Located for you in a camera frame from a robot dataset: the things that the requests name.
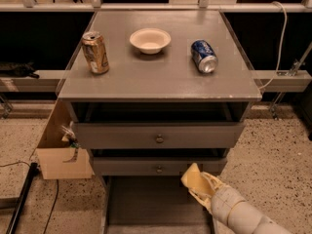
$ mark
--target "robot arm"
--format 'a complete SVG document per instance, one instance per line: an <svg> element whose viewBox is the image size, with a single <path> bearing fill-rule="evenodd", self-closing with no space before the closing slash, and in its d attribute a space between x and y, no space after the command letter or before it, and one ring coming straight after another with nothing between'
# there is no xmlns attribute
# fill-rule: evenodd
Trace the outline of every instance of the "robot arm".
<svg viewBox="0 0 312 234"><path fill-rule="evenodd" d="M181 178L190 194L236 234L291 234L260 212L234 188L192 164Z"/></svg>

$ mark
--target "speckled floor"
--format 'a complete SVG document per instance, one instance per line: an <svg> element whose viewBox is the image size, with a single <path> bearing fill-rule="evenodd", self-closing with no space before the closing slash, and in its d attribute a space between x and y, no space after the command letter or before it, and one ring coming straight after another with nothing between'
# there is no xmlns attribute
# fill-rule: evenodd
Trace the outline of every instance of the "speckled floor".
<svg viewBox="0 0 312 234"><path fill-rule="evenodd" d="M39 107L40 118L16 110L0 122L0 166L37 162L33 154L50 112ZM238 189L253 205L292 233L311 233L312 141L304 124L288 105L273 120L266 105L253 108L237 145L228 155L220 178ZM18 197L28 167L0 168L0 198ZM44 233L57 193L55 180L34 178L17 233ZM104 190L96 177L59 181L58 200L46 233L99 233ZM5 233L13 210L0 210L0 233ZM219 234L231 233L220 227Z"/></svg>

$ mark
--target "drawer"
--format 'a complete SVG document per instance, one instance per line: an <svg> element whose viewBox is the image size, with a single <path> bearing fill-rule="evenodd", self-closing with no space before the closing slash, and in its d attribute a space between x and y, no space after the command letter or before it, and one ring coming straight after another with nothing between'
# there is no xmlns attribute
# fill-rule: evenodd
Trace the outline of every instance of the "drawer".
<svg viewBox="0 0 312 234"><path fill-rule="evenodd" d="M231 148L244 123L209 125L118 125L74 123L72 128L83 148Z"/></svg>
<svg viewBox="0 0 312 234"><path fill-rule="evenodd" d="M95 158L97 176L180 176L197 163L203 171L219 175L226 165L226 158Z"/></svg>
<svg viewBox="0 0 312 234"><path fill-rule="evenodd" d="M111 176L107 188L101 233L218 233L180 176Z"/></svg>

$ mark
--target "cabinet top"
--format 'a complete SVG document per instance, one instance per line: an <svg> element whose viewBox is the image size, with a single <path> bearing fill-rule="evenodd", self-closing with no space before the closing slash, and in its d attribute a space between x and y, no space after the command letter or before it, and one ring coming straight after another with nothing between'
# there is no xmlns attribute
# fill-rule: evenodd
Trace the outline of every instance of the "cabinet top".
<svg viewBox="0 0 312 234"><path fill-rule="evenodd" d="M142 28L160 28L172 42L145 55L129 41ZM89 71L82 50L59 98L66 101L256 101L261 93L218 11L98 12L90 30L103 37L110 69ZM218 57L214 73L203 75L191 44L206 40Z"/></svg>

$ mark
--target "small bowl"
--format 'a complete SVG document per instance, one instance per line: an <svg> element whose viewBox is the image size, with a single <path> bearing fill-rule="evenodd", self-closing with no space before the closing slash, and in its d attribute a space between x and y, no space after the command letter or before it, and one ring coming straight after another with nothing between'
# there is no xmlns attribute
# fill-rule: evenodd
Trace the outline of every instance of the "small bowl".
<svg viewBox="0 0 312 234"><path fill-rule="evenodd" d="M131 44L148 55L159 53L171 40L169 33L158 28L143 28L130 37Z"/></svg>

